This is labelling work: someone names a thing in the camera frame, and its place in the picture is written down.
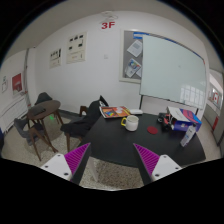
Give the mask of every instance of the red logo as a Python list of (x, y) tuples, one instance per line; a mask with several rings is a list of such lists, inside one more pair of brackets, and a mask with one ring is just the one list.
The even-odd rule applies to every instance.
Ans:
[(102, 27), (101, 29), (107, 29), (107, 28), (111, 28), (112, 26), (115, 25), (115, 22), (109, 22), (109, 23), (102, 23)]

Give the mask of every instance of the red sign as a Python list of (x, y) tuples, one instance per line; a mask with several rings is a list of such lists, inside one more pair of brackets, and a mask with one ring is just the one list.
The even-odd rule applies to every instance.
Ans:
[(103, 29), (103, 30), (110, 29), (114, 25), (115, 25), (115, 22), (102, 23), (101, 29)]

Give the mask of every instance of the bottle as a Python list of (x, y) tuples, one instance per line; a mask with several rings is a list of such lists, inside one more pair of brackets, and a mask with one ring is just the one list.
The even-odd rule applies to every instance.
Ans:
[(180, 142), (182, 147), (185, 147), (188, 144), (188, 142), (194, 136), (195, 132), (196, 132), (196, 124), (193, 123), (193, 125), (188, 127), (184, 138)]

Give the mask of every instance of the white mug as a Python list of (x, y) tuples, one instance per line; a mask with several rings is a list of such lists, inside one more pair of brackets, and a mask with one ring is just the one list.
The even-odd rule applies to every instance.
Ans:
[(138, 128), (138, 120), (138, 117), (130, 115), (122, 119), (121, 125), (125, 126), (128, 131), (135, 131)]

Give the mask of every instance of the box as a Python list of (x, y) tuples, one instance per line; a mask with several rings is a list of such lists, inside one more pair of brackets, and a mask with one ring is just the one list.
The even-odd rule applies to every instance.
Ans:
[(167, 112), (172, 116), (172, 130), (187, 131), (188, 127), (196, 124), (196, 131), (201, 127), (202, 122), (190, 110), (179, 109), (175, 107), (167, 107)]

